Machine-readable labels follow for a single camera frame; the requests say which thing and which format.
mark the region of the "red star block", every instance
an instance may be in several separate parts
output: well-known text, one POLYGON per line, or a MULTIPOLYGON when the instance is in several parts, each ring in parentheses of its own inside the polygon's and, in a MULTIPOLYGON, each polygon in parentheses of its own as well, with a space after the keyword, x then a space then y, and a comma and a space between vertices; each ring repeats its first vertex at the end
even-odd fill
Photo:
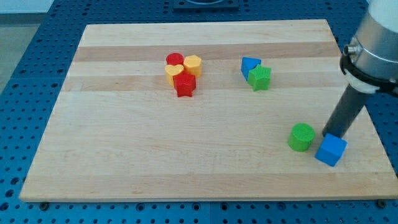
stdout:
POLYGON ((177 96, 192 97, 193 90, 197 87, 197 81, 194 75, 184 71, 179 75, 173 76, 174 88, 177 91, 177 96))
POLYGON ((167 65, 182 65, 184 63, 184 56, 180 53, 171 53, 166 57, 167 65))

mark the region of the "green block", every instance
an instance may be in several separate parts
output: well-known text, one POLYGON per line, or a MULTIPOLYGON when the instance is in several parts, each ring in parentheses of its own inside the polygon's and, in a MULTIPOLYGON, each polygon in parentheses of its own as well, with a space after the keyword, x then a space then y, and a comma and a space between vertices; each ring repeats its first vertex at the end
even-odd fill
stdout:
POLYGON ((288 144, 293 150, 303 152, 308 150, 314 138, 315 131, 313 128, 307 124, 299 123, 293 127, 288 144))
POLYGON ((257 65, 249 71, 248 84, 253 86, 253 91, 268 90, 271 80, 271 69, 257 65))

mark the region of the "yellow block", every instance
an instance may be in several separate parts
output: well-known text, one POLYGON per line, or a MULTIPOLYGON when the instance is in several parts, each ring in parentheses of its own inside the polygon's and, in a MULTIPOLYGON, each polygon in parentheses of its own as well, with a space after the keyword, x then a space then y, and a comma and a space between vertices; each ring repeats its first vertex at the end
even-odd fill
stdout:
POLYGON ((173 76, 178 75, 179 73, 184 71, 184 66, 183 65, 166 65, 164 70, 166 71, 166 78, 167 78, 168 83, 170 85, 174 86, 173 76))
POLYGON ((201 77, 201 58, 196 55, 186 56, 184 59, 184 67, 188 73, 195 75, 196 78, 201 77))

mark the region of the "blue cube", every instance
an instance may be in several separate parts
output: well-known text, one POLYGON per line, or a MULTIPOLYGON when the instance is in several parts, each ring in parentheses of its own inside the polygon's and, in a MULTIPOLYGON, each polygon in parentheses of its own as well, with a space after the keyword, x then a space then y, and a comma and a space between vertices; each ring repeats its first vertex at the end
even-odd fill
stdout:
POLYGON ((326 134, 315 158, 334 167, 343 156, 347 142, 331 134, 326 134))
POLYGON ((260 64, 261 64, 261 59, 248 58, 248 57, 242 58, 241 71, 242 71, 243 77, 244 77, 244 79, 246 79, 246 81, 248 80, 248 77, 249 77, 249 71, 254 69, 257 65, 260 65, 260 64))

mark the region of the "wood grain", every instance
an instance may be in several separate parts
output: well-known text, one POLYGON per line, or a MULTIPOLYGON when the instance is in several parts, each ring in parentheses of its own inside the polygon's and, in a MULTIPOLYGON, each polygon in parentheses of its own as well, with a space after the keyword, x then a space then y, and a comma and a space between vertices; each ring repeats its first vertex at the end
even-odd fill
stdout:
POLYGON ((396 198, 397 177, 366 109, 346 133, 336 167, 314 159, 346 86, 339 55, 324 20, 90 25, 20 198, 396 198), (177 98, 165 79, 164 58, 176 49, 203 58, 193 98, 177 98), (251 90, 242 56, 272 68, 269 90, 251 90), (301 122, 317 136, 308 151, 295 152, 287 138, 301 122))

